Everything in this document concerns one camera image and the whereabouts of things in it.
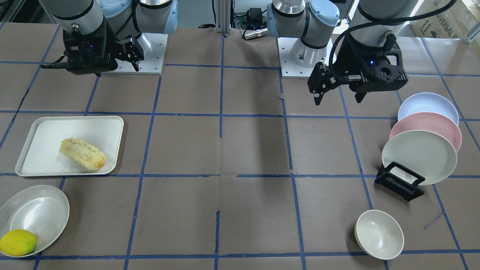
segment food item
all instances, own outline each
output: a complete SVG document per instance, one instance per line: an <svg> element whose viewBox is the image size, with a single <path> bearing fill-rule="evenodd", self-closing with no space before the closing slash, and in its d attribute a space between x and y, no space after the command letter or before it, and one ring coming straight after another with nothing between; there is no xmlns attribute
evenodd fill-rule
<svg viewBox="0 0 480 270"><path fill-rule="evenodd" d="M105 153L77 138L64 139L60 152L89 170L98 170L105 164Z"/></svg>
<svg viewBox="0 0 480 270"><path fill-rule="evenodd" d="M22 229L11 230L0 240L0 250L10 256L23 256L35 250L36 236Z"/></svg>

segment small bowl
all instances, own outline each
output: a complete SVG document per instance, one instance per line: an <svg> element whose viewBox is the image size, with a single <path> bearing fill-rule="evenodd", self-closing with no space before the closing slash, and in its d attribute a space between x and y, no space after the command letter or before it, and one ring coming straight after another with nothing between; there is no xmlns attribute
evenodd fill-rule
<svg viewBox="0 0 480 270"><path fill-rule="evenodd" d="M36 254L50 246L63 232L70 214L65 194L50 185L36 185L20 191L0 208L0 237L14 229L23 229L37 237Z"/></svg>
<svg viewBox="0 0 480 270"><path fill-rule="evenodd" d="M355 223L355 238L363 251L378 259L393 259L403 250L402 228L392 216L380 210L360 215Z"/></svg>
<svg viewBox="0 0 480 270"><path fill-rule="evenodd" d="M455 106L443 96L435 93L418 93L406 99L398 110L398 121L417 112L436 112L450 118L458 125Z"/></svg>

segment blue joint cap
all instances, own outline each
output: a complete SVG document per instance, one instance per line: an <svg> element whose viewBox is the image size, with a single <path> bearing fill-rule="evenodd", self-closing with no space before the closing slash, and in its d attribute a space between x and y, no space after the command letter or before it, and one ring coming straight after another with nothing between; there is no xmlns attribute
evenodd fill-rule
<svg viewBox="0 0 480 270"><path fill-rule="evenodd" d="M312 0L310 10L317 19L331 27L335 27L340 18L340 10L329 0Z"/></svg>
<svg viewBox="0 0 480 270"><path fill-rule="evenodd" d="M276 30L275 17L273 16L272 3L267 5L267 28L269 36L279 37Z"/></svg>
<svg viewBox="0 0 480 270"><path fill-rule="evenodd" d="M110 19L127 9L132 0L100 0L100 8L105 18Z"/></svg>
<svg viewBox="0 0 480 270"><path fill-rule="evenodd" d="M177 30L178 24L178 5L177 0L173 0L172 6L170 8L170 14L167 18L167 23L165 24L164 34L173 34Z"/></svg>

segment rectangular tray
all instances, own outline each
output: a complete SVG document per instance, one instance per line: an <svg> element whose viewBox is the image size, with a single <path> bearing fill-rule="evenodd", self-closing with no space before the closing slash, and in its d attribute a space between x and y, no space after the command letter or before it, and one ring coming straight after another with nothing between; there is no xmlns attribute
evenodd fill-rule
<svg viewBox="0 0 480 270"><path fill-rule="evenodd" d="M18 158L20 176L100 175L117 166L123 119L119 116L42 117L33 124ZM62 140L75 137L98 147L106 162L97 171L87 170L60 153Z"/></svg>

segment lemon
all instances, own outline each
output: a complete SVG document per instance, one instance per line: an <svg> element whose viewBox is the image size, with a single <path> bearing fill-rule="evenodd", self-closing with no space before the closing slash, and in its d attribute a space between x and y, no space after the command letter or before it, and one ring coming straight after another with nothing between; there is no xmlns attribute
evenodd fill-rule
<svg viewBox="0 0 480 270"><path fill-rule="evenodd" d="M10 256L22 256L32 252L36 246L36 236L27 230L11 230L0 240L0 250Z"/></svg>

